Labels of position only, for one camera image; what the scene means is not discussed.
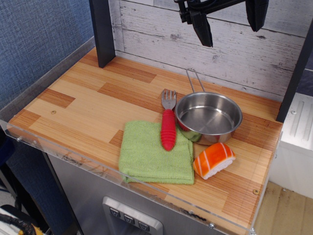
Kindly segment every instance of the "button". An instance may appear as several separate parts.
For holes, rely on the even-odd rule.
[[[142,229],[143,231],[148,232],[150,230],[149,226],[145,223],[138,221],[138,225],[139,225],[139,228]]]
[[[115,217],[121,217],[119,211],[117,211],[116,209],[113,209],[110,207],[110,211],[111,211],[111,214],[114,215]]]
[[[128,216],[128,215],[124,215],[124,220],[125,220],[127,223],[135,224],[135,220],[134,220],[133,218],[131,218],[130,216]]]

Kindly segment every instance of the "green towel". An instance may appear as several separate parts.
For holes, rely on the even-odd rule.
[[[176,144],[166,151],[160,139],[161,124],[147,121],[126,123],[119,170],[149,183],[194,183],[193,144],[176,128]],[[135,180],[125,177],[126,182]]]

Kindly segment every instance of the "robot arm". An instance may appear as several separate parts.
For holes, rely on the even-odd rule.
[[[179,5],[181,21],[192,24],[202,45],[207,47],[212,47],[213,41],[206,15],[243,1],[246,1],[248,22],[252,30],[257,32],[264,25],[268,0],[174,0]]]

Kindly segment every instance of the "wire pot handle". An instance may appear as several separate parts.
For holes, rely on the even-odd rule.
[[[187,76],[188,76],[188,79],[189,79],[189,82],[190,82],[190,85],[191,85],[192,91],[193,91],[193,92],[195,92],[195,89],[194,89],[194,86],[192,85],[192,81],[191,81],[191,79],[190,79],[190,76],[189,76],[188,71],[192,71],[192,72],[194,72],[194,73],[196,74],[197,79],[199,80],[200,85],[201,85],[201,87],[202,87],[202,90],[205,92],[204,87],[203,87],[203,85],[202,85],[202,83],[201,83],[201,81],[200,81],[200,79],[199,79],[199,77],[198,77],[197,72],[196,72],[194,69],[192,69],[192,68],[188,68],[188,69],[186,69],[186,73],[187,73]]]

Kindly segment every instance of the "salmon slice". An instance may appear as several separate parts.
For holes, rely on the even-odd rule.
[[[196,157],[193,168],[198,175],[206,180],[228,167],[235,159],[235,153],[226,144],[216,143]]]

